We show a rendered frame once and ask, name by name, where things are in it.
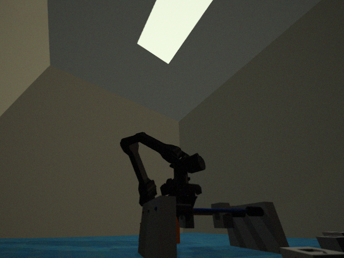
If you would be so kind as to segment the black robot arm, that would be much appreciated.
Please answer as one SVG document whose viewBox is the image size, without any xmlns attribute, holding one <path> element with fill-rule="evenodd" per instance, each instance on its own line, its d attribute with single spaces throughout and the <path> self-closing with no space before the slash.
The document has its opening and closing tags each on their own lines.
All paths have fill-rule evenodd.
<svg viewBox="0 0 344 258">
<path fill-rule="evenodd" d="M 171 163 L 170 167 L 174 169 L 176 174 L 196 173 L 205 170 L 205 162 L 198 153 L 189 156 L 182 151 L 179 147 L 169 144 L 164 144 L 157 139 L 147 135 L 145 132 L 137 133 L 133 136 L 123 138 L 120 141 L 120 146 L 124 153 L 126 153 L 131 161 L 135 174 L 137 176 L 139 186 L 139 204 L 142 206 L 144 203 L 152 200 L 157 195 L 156 185 L 154 180 L 150 180 L 142 164 L 140 155 L 138 153 L 139 144 L 142 143 L 147 147 L 157 151 L 161 154 L 162 158 Z M 181 158 L 182 157 L 182 158 Z M 178 178 L 174 182 L 171 178 L 167 179 L 166 184 L 160 187 L 162 195 L 181 192 L 181 186 Z"/>
</svg>

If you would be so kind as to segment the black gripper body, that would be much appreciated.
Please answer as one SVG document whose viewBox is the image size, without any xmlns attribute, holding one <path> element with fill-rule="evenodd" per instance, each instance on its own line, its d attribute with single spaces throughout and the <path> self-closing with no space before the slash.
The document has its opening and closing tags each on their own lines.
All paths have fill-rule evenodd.
<svg viewBox="0 0 344 258">
<path fill-rule="evenodd" d="M 173 195 L 173 193 L 169 194 L 168 196 L 176 196 L 176 201 L 181 201 L 179 196 L 181 195 L 191 195 L 195 196 L 195 193 L 197 195 L 202 193 L 202 188 L 198 184 L 189 184 L 190 177 L 188 177 L 187 174 L 176 174 L 174 175 L 173 181 L 176 182 L 176 179 L 178 178 L 180 186 L 181 186 L 181 192 L 174 192 L 176 195 Z"/>
</svg>

